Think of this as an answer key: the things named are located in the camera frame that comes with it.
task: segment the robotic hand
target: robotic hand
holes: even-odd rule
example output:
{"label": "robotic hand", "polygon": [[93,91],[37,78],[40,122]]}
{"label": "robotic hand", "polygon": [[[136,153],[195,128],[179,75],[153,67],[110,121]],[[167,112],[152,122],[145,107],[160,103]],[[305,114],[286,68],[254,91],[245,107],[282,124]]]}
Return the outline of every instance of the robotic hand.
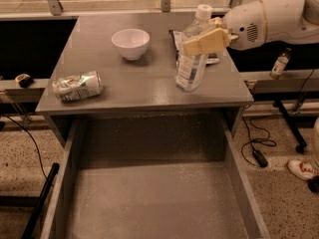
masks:
{"label": "robotic hand", "polygon": [[319,43],[319,0],[262,0],[239,5],[210,28],[184,43],[189,55],[210,54],[226,47],[256,48],[264,43]]}

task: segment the bottle cap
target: bottle cap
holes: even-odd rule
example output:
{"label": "bottle cap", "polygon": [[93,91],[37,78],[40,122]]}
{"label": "bottle cap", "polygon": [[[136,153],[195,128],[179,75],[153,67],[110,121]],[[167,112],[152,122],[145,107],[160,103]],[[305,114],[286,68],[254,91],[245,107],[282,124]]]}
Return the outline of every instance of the bottle cap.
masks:
{"label": "bottle cap", "polygon": [[199,20],[209,20],[211,18],[212,8],[207,4],[197,6],[195,17]]}

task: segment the gray tabletop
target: gray tabletop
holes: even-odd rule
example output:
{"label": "gray tabletop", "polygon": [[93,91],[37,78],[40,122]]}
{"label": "gray tabletop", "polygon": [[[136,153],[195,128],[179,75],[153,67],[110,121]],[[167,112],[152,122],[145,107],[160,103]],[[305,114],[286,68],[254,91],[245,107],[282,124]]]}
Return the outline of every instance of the gray tabletop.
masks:
{"label": "gray tabletop", "polygon": [[[253,98],[227,51],[220,62],[207,66],[204,79],[193,93],[175,86],[175,56],[168,30],[182,30],[194,13],[142,13],[81,16],[56,66],[38,106],[38,113],[90,114],[112,110],[165,111],[184,108],[240,107]],[[137,61],[121,57],[111,37],[126,28],[151,35],[147,52]],[[97,71],[104,89],[101,95],[65,103],[53,94],[59,77]]]}

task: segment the clear plastic bottle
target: clear plastic bottle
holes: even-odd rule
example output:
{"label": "clear plastic bottle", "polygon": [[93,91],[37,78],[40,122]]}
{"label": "clear plastic bottle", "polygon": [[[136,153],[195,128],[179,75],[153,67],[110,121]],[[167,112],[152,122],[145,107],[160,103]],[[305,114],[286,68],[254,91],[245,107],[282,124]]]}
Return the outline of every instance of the clear plastic bottle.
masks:
{"label": "clear plastic bottle", "polygon": [[290,61],[291,58],[291,49],[286,48],[286,50],[282,53],[279,54],[271,72],[270,72],[270,77],[272,79],[278,80],[285,70],[288,62]]}
{"label": "clear plastic bottle", "polygon": [[182,44],[184,41],[199,35],[208,28],[211,12],[212,8],[209,5],[198,5],[195,20],[181,34],[175,82],[185,92],[193,92],[199,86],[208,55],[188,56],[184,52]]}

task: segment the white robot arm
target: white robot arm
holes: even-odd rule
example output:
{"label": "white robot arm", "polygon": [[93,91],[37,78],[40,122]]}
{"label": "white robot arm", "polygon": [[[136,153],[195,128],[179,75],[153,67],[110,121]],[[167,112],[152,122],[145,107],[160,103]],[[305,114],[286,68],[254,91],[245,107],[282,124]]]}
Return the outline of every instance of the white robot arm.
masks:
{"label": "white robot arm", "polygon": [[319,0],[262,0],[231,9],[211,29],[184,43],[189,55],[247,50],[264,43],[319,43]]}

